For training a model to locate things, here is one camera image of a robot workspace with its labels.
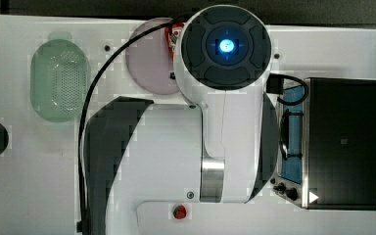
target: circular motor housing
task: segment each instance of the circular motor housing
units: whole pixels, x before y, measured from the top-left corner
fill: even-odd
[[[272,54],[261,20],[228,5],[194,15],[179,35],[175,51],[175,77],[185,96],[189,86],[200,84],[215,90],[238,90],[260,78],[265,83]]]

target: white table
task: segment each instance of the white table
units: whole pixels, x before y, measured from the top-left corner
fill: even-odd
[[[29,102],[30,61],[51,31],[69,31],[94,77],[141,21],[0,16],[0,123],[10,132],[0,156],[0,234],[74,234],[79,218],[77,122],[51,123]],[[376,30],[270,26],[280,59],[273,71],[308,76],[376,79]],[[183,103],[180,94],[152,95],[138,87],[119,56],[93,95],[91,114],[118,95]],[[247,205],[188,205],[176,221],[174,204],[138,210],[141,234],[375,234],[376,211],[305,211],[275,196],[269,185]]]

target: blue light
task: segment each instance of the blue light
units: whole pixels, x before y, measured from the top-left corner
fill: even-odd
[[[234,50],[234,42],[230,39],[224,39],[219,43],[219,49],[225,53],[232,52]]]

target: black wire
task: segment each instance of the black wire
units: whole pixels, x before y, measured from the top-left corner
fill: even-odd
[[[288,101],[282,100],[279,97],[277,97],[277,101],[280,104],[283,104],[283,105],[286,105],[286,106],[296,106],[296,105],[300,104],[301,102],[303,102],[306,99],[307,95],[309,94],[309,88],[307,87],[307,84],[304,81],[302,81],[301,79],[298,79],[294,76],[271,73],[269,78],[280,78],[280,79],[286,78],[288,80],[293,80],[293,81],[296,81],[297,83],[299,83],[305,90],[305,94],[301,97],[301,99],[299,99],[297,101],[288,102]]]
[[[112,61],[127,47],[129,47],[132,43],[135,41],[141,39],[142,37],[159,30],[164,27],[172,26],[175,24],[175,20],[171,20],[168,23],[162,23],[157,26],[154,26],[146,31],[141,32],[140,34],[136,35],[133,38],[130,38],[126,43],[124,43],[120,48],[118,48],[113,55],[109,58],[107,62],[102,66],[102,68],[99,70],[97,75],[94,77],[94,80],[91,82],[91,85],[87,91],[85,101],[83,104],[83,109],[81,111],[81,118],[80,118],[80,126],[78,129],[78,186],[79,186],[79,194],[80,194],[80,213],[81,213],[81,226],[82,226],[82,233],[83,234],[90,234],[91,228],[90,228],[90,212],[89,208],[86,207],[85,204],[85,190],[84,190],[84,172],[82,169],[82,163],[81,163],[81,137],[84,130],[84,124],[87,116],[87,110],[88,106],[90,104],[90,98],[93,94],[94,89],[96,88],[97,82],[100,80],[100,77],[102,77],[103,72],[108,68],[108,66],[112,63]]]

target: green plastic container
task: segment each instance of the green plastic container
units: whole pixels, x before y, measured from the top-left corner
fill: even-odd
[[[31,61],[30,101],[41,117],[63,122],[81,113],[91,70],[69,33],[56,32],[49,38]]]

